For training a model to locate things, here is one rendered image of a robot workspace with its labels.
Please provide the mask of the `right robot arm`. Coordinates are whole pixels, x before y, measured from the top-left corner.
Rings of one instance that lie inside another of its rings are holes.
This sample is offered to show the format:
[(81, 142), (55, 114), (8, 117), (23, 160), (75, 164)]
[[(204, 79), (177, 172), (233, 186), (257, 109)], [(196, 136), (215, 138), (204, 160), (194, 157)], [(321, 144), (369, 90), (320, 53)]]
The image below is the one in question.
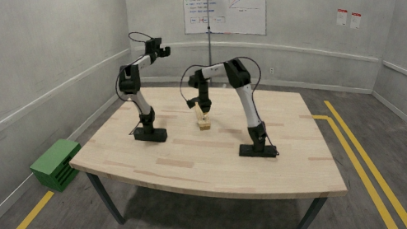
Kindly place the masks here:
[(247, 129), (253, 142), (253, 144), (240, 144), (239, 153), (276, 156), (275, 153), (277, 154), (277, 152), (274, 148), (271, 145), (265, 145), (265, 139), (267, 136), (257, 115), (258, 110), (252, 98), (250, 74), (240, 59), (235, 60), (195, 71), (196, 73), (189, 77), (188, 85), (195, 89), (199, 89), (201, 93), (206, 93), (208, 91), (207, 80), (209, 80), (210, 77), (227, 74), (230, 85), (233, 89), (236, 89), (236, 93), (241, 99), (246, 114)]

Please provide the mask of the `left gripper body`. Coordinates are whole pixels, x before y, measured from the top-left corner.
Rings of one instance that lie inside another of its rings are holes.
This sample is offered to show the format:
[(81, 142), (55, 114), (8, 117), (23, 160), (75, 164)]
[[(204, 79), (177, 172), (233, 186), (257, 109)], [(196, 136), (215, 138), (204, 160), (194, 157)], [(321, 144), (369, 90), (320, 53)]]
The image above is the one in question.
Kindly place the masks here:
[(168, 57), (171, 54), (171, 47), (167, 46), (165, 47), (165, 50), (163, 50), (164, 48), (160, 48), (160, 49), (155, 49), (155, 51), (158, 52), (158, 58), (163, 58), (163, 57)]

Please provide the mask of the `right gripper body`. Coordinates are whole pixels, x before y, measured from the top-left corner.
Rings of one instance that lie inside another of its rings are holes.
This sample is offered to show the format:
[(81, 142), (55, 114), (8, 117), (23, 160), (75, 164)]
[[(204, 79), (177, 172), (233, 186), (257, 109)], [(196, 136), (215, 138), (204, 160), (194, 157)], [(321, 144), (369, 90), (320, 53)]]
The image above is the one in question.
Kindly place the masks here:
[(212, 101), (208, 98), (208, 91), (206, 93), (201, 93), (199, 91), (199, 96), (197, 96), (201, 101), (198, 102), (200, 109), (203, 113), (209, 112), (211, 108)]

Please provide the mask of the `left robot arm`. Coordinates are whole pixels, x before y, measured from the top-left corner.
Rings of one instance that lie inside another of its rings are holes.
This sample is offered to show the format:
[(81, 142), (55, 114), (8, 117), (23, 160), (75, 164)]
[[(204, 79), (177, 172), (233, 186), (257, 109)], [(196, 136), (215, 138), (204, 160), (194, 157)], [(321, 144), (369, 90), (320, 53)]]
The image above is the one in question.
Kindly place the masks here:
[[(146, 66), (152, 65), (154, 61), (157, 60), (158, 53), (155, 51), (155, 49), (160, 49), (161, 39), (162, 37), (158, 37), (146, 41), (147, 50), (145, 54), (140, 55), (139, 58), (141, 58), (143, 55), (144, 57), (139, 60), (137, 59), (137, 62), (131, 64), (125, 69), (126, 76), (130, 76), (130, 78), (126, 79), (124, 70), (119, 76), (119, 90), (127, 95), (132, 101), (136, 102), (139, 107), (138, 108), (134, 103), (138, 109), (140, 124), (143, 124), (143, 126), (137, 127), (133, 131), (133, 135), (164, 137), (166, 134), (166, 129), (157, 129), (153, 127), (153, 122), (155, 121), (155, 111), (152, 106), (145, 101), (140, 91), (141, 82), (139, 76), (139, 72), (142, 69), (144, 69)], [(141, 120), (140, 110), (142, 112)]]

